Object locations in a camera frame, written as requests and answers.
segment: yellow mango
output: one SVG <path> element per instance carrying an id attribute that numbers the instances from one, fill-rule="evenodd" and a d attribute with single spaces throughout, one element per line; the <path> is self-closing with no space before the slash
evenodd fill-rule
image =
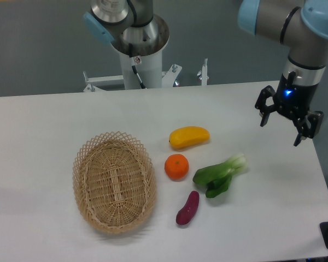
<path id="1" fill-rule="evenodd" d="M 197 145 L 210 139 L 209 131 L 202 127 L 182 127 L 172 131 L 170 145 L 175 149 Z"/>

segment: blue indicator light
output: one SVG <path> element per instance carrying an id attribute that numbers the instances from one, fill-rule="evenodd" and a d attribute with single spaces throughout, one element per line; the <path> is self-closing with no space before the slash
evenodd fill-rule
<path id="1" fill-rule="evenodd" d="M 293 93 L 293 90 L 284 90 L 284 95 L 288 97 L 290 94 Z"/>

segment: green vegetable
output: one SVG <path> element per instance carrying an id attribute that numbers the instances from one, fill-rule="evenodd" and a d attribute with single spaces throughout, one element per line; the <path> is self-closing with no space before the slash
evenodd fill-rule
<path id="1" fill-rule="evenodd" d="M 246 167 L 247 160 L 244 154 L 236 154 L 225 162 L 197 170 L 193 182 L 207 186 L 206 197 L 215 198 L 227 191 L 233 175 L 242 172 Z"/>
<path id="2" fill-rule="evenodd" d="M 214 187 L 214 183 L 210 182 L 208 184 L 208 190 L 206 191 L 206 197 L 207 198 L 215 198 L 219 194 L 226 192 L 228 188 L 230 187 L 232 176 L 228 176 L 227 179 L 219 179 L 222 180 L 222 183 L 218 183 L 220 186 Z"/>

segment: robotic arm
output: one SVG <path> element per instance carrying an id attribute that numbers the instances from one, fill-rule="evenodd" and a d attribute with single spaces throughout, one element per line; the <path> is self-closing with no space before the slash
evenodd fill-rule
<path id="1" fill-rule="evenodd" d="M 91 0 L 84 21 L 95 38 L 119 54 L 126 89 L 145 88 L 143 83 L 161 87 L 169 30 L 153 14 L 153 0 Z"/>
<path id="2" fill-rule="evenodd" d="M 323 120 L 321 111 L 309 107 L 328 62 L 328 0 L 308 0 L 303 8 L 292 0 L 244 0 L 238 24 L 290 47 L 277 91 L 265 87 L 255 104 L 261 126 L 277 111 L 292 120 L 298 131 L 294 146 L 313 138 Z M 273 105 L 266 105 L 268 98 Z"/>

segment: toy fruit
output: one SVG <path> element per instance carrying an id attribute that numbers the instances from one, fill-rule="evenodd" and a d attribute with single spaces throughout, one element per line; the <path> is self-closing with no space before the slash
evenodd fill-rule
<path id="1" fill-rule="evenodd" d="M 232 177 L 247 168 L 247 160 L 243 154 L 236 154 L 227 161 L 217 165 L 198 169 L 193 177 L 193 182 L 207 186 L 207 198 L 215 198 L 228 190 Z"/>
<path id="2" fill-rule="evenodd" d="M 173 180 L 183 178 L 188 170 L 189 163 L 187 158 L 182 154 L 172 154 L 165 161 L 164 169 L 166 174 Z"/>
<path id="3" fill-rule="evenodd" d="M 169 143 L 174 149 L 181 149 L 203 143 L 209 138 L 209 132 L 202 127 L 182 127 L 171 132 Z"/>
<path id="4" fill-rule="evenodd" d="M 192 191 L 184 207 L 176 215 L 176 223 L 187 225 L 195 216 L 199 205 L 199 193 Z"/>

